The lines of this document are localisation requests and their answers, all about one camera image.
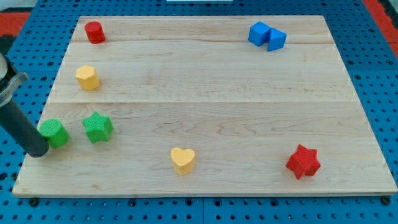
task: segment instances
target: yellow heart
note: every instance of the yellow heart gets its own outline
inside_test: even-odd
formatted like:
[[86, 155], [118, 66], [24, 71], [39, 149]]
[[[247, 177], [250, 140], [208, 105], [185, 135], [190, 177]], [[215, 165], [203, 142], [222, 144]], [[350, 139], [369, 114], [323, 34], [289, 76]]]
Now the yellow heart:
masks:
[[174, 164], [174, 170], [180, 174], [185, 175], [193, 170], [195, 167], [195, 151], [192, 149], [182, 150], [175, 147], [171, 151], [171, 156]]

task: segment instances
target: yellow block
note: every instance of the yellow block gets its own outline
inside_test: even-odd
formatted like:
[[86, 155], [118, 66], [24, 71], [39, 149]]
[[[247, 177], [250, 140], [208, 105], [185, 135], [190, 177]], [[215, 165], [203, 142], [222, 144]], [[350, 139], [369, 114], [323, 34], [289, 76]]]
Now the yellow block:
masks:
[[95, 73], [95, 68], [92, 66], [84, 65], [76, 69], [76, 78], [80, 87], [84, 90], [94, 90], [100, 86], [100, 80]]
[[192, 149], [182, 150], [175, 147], [171, 151], [171, 156], [174, 170], [180, 175], [191, 172], [195, 167], [195, 151]]

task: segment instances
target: blue cube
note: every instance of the blue cube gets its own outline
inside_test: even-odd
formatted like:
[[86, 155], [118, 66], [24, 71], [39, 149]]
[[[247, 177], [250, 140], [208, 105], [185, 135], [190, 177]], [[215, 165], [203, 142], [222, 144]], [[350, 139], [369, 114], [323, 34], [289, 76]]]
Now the blue cube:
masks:
[[271, 28], [267, 51], [281, 49], [285, 45], [286, 34], [275, 28]]
[[249, 41], [254, 45], [260, 47], [263, 43], [269, 40], [270, 27], [263, 22], [258, 22], [250, 27]]

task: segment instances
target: red star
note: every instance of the red star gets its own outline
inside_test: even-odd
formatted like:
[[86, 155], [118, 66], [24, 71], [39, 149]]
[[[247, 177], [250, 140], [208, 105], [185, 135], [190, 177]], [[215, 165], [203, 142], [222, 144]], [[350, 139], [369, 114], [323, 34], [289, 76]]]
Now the red star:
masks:
[[286, 167], [294, 172], [297, 179], [303, 175], [315, 175], [321, 164], [317, 159], [318, 150], [297, 146], [296, 152], [290, 157]]

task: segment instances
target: wooden cutting board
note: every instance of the wooden cutting board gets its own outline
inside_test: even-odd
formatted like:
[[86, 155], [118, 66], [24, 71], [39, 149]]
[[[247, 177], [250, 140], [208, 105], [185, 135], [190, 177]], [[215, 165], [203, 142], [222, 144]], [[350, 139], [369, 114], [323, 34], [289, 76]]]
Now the wooden cutting board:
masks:
[[[99, 21], [106, 42], [88, 42]], [[248, 42], [262, 21], [288, 34], [267, 52]], [[101, 86], [82, 90], [75, 70]], [[111, 118], [109, 142], [81, 123]], [[397, 187], [322, 16], [80, 17], [39, 125], [57, 118], [69, 142], [26, 157], [18, 197], [301, 197], [390, 195]], [[285, 168], [298, 144], [322, 168]], [[179, 176], [170, 150], [194, 149]]]

